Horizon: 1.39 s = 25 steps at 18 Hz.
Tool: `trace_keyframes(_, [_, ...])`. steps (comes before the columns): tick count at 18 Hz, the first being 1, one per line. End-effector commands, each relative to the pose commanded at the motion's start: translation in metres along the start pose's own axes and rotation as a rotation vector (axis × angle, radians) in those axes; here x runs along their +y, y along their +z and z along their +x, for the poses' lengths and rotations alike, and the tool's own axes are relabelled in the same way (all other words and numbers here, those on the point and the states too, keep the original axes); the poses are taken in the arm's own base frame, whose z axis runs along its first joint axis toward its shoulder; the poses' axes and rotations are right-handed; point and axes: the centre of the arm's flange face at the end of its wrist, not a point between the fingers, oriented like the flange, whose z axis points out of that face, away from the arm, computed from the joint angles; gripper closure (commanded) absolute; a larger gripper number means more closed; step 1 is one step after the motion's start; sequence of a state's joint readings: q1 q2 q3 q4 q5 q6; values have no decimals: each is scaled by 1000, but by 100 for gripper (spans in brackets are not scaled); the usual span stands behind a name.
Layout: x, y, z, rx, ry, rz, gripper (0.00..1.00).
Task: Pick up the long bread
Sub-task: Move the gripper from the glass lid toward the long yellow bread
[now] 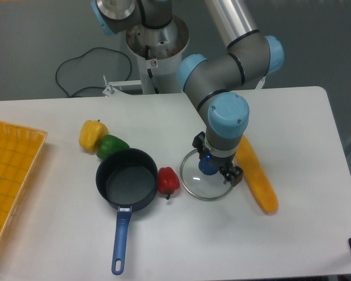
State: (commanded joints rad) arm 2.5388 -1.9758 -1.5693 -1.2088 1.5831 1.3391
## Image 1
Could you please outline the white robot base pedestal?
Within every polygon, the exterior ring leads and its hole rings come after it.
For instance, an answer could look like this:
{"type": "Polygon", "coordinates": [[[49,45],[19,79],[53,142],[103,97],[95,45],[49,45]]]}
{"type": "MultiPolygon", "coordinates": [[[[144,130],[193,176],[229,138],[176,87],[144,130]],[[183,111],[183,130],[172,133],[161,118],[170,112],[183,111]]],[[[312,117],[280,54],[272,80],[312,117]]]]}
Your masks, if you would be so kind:
{"type": "Polygon", "coordinates": [[[137,25],[126,32],[128,48],[137,58],[143,94],[181,92],[176,71],[188,41],[187,25],[177,16],[161,29],[137,25]]]}

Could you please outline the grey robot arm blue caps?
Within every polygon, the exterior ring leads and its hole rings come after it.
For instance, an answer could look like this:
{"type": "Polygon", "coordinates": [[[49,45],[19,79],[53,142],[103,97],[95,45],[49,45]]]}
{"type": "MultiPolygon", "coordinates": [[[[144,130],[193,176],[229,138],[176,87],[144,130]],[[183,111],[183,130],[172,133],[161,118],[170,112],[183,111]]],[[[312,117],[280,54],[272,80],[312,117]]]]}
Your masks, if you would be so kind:
{"type": "Polygon", "coordinates": [[[226,54],[209,61],[201,54],[183,57],[187,25],[173,14],[171,1],[92,1],[107,35],[124,32],[136,56],[144,94],[184,92],[206,130],[193,140],[199,158],[237,185],[242,169],[233,164],[248,125],[247,102],[233,93],[246,82],[277,71],[284,50],[274,36],[260,34],[244,1],[207,1],[226,54]]]}

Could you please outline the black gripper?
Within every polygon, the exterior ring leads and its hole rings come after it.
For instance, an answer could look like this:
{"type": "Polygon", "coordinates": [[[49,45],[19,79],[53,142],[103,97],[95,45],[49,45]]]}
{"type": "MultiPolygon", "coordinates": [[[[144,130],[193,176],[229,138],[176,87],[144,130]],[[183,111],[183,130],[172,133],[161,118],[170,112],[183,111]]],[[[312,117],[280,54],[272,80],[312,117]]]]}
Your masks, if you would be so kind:
{"type": "Polygon", "coordinates": [[[192,141],[192,146],[201,159],[201,171],[219,171],[223,175],[224,184],[230,183],[231,186],[239,184],[243,179],[243,170],[233,163],[238,147],[219,150],[213,146],[205,146],[204,142],[205,132],[200,132],[192,141]]]}

